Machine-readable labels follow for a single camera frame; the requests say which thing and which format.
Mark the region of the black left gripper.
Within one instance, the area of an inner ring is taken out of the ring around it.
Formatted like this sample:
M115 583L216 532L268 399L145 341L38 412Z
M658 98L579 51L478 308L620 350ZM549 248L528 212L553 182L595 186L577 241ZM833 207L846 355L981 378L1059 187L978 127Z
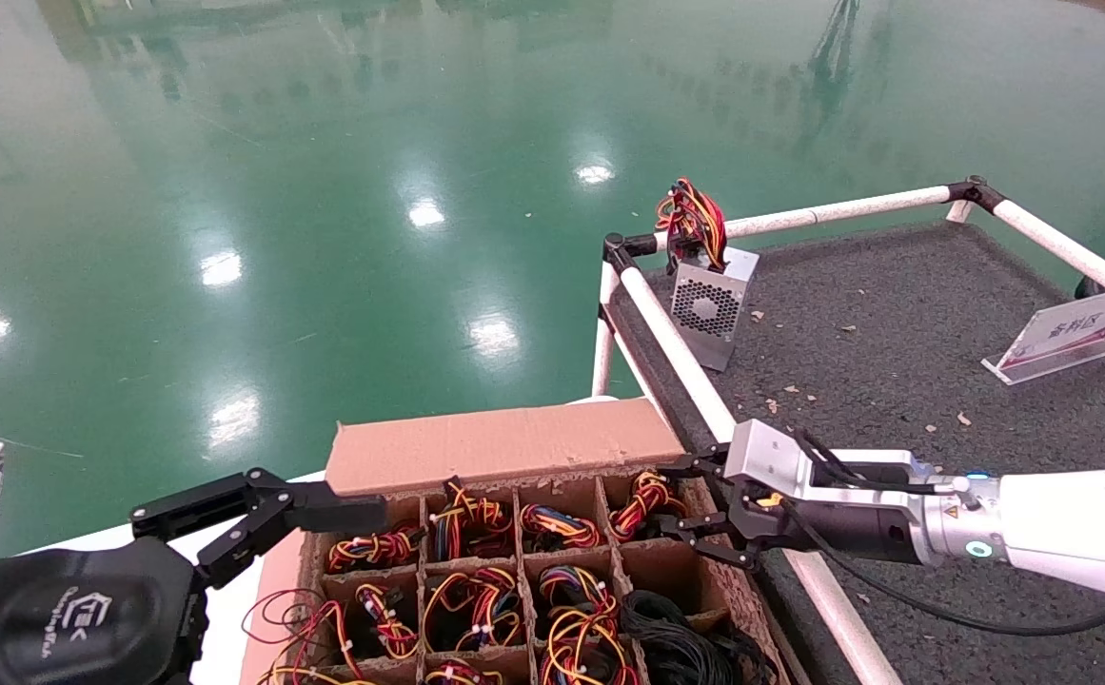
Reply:
M167 542L238 520L190 563ZM0 559L0 684L187 684L208 626L206 588L227 588L290 533L360 537L387 521L383 496L265 468L130 512L135 538L99 551Z

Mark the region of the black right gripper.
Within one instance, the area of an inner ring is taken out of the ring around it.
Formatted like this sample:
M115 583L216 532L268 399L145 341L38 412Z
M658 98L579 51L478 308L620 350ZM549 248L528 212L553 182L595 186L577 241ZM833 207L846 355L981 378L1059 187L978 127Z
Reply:
M670 479L717 477L729 451L709 447L703 454L685 454L657 465ZM760 552L787 549L797 552L831 549L878 562L925 563L930 560L923 540L923 489L930 484L918 474L886 474L874 484L869 474L859 477L860 487L818 477L807 498L793 499L749 476L729 478L729 516L712 513L704 517L678 518L657 515L657 533L692 551L730 565L740 571L756 571Z

